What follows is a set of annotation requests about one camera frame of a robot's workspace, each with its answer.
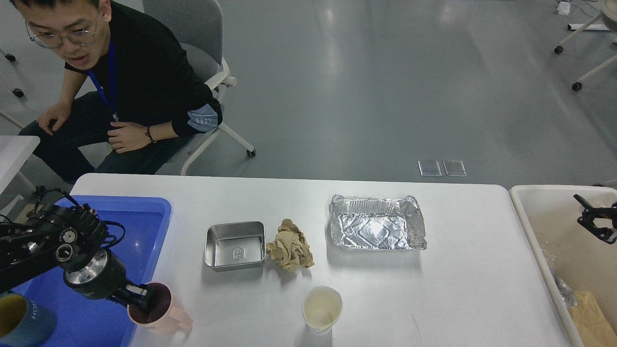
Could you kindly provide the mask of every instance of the brown paper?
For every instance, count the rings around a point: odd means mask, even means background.
[[[574,294],[579,304],[568,307],[568,312],[585,347],[617,346],[617,337],[593,294],[586,291],[575,291]]]
[[[300,229],[291,219],[283,219],[275,240],[266,244],[266,253],[284,270],[294,272],[299,266],[315,265],[309,248]]]

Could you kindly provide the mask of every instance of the chair caster wheel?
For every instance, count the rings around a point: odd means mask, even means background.
[[[15,88],[12,91],[10,91],[11,93],[13,93],[14,96],[21,98],[23,96],[23,91],[19,88]]]

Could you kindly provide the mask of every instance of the paper cup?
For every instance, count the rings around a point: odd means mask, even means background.
[[[147,284],[154,289],[152,307],[145,312],[135,305],[127,306],[128,317],[133,323],[156,335],[169,335],[179,327],[184,329],[193,327],[192,318],[184,311],[182,303],[173,295],[168,286],[159,282]]]
[[[19,294],[0,295],[0,345],[40,346],[56,329],[56,315]]]
[[[317,286],[309,291],[302,302],[302,315],[311,332],[325,335],[341,316],[343,301],[338,291]]]

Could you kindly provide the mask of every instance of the blue plastic bin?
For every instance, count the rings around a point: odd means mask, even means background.
[[[162,198],[126,196],[74,196],[98,211],[101,220],[113,220],[126,228],[126,237],[112,251],[126,264],[126,276],[137,284],[152,279],[159,258],[172,207]],[[68,207],[66,199],[56,203]],[[109,226],[110,233],[122,230]],[[34,302],[48,307],[57,316],[54,333],[43,346],[127,346],[135,324],[126,308],[108,300],[89,300],[73,291],[62,280],[56,267],[14,288]]]

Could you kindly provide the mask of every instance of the blue mug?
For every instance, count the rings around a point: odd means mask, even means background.
[[[56,329],[56,315],[28,298],[0,295],[0,344],[11,347],[42,345]]]

